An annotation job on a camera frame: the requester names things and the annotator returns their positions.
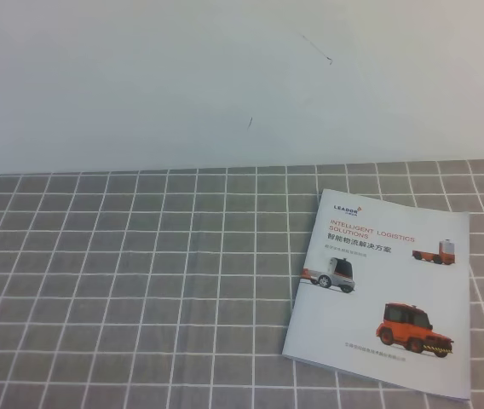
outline orange tow tractor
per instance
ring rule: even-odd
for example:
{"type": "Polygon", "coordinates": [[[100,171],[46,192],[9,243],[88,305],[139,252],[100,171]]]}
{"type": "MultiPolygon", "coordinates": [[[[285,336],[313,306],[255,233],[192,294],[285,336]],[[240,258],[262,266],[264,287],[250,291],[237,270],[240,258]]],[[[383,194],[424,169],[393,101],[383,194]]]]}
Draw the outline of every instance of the orange tow tractor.
{"type": "Polygon", "coordinates": [[[417,260],[425,260],[435,264],[445,263],[448,266],[454,264],[454,243],[450,240],[443,240],[439,243],[439,254],[413,250],[412,256],[417,260]]]}
{"type": "Polygon", "coordinates": [[[428,315],[414,305],[389,302],[384,310],[384,321],[377,328],[377,337],[384,345],[396,343],[416,354],[429,351],[439,358],[452,353],[454,341],[432,332],[428,315]]]}

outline scratch mark on wall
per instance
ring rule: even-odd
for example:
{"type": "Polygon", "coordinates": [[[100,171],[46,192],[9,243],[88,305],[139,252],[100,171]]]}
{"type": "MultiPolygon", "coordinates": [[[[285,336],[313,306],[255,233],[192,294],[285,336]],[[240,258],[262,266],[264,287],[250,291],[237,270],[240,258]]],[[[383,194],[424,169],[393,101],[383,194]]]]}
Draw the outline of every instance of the scratch mark on wall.
{"type": "Polygon", "coordinates": [[[299,33],[301,35],[302,38],[304,38],[305,40],[307,40],[310,45],[312,45],[312,47],[314,47],[314,49],[316,51],[318,51],[320,54],[322,54],[327,60],[329,60],[329,65],[331,65],[333,63],[333,60],[331,58],[329,58],[321,49],[319,49],[318,47],[316,47],[316,44],[312,43],[309,39],[307,39],[306,37],[304,37],[303,34],[299,33]]]}

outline leader logo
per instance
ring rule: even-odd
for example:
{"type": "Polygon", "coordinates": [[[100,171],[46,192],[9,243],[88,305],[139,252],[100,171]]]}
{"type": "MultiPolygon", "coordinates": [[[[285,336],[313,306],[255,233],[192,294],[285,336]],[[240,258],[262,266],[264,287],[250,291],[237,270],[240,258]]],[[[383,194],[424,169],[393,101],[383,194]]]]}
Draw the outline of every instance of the leader logo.
{"type": "Polygon", "coordinates": [[[335,210],[343,211],[347,215],[351,215],[351,216],[358,216],[358,212],[361,211],[360,207],[358,207],[357,209],[351,209],[349,207],[337,206],[336,204],[333,207],[335,210]]]}

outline booklet cover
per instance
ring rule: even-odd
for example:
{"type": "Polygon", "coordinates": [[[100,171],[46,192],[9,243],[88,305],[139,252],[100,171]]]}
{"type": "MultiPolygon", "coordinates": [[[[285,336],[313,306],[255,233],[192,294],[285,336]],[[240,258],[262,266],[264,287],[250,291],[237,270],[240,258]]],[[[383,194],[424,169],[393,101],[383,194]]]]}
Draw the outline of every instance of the booklet cover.
{"type": "Polygon", "coordinates": [[[470,398],[470,221],[324,189],[283,355],[470,398]]]}

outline white wall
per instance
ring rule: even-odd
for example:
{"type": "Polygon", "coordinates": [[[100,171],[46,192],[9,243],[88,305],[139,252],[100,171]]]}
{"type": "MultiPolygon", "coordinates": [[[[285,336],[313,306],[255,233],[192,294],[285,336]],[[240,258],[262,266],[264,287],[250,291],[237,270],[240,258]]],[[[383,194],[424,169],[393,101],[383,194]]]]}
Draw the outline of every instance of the white wall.
{"type": "Polygon", "coordinates": [[[484,158],[483,1],[0,0],[0,172],[421,158],[484,158]]]}

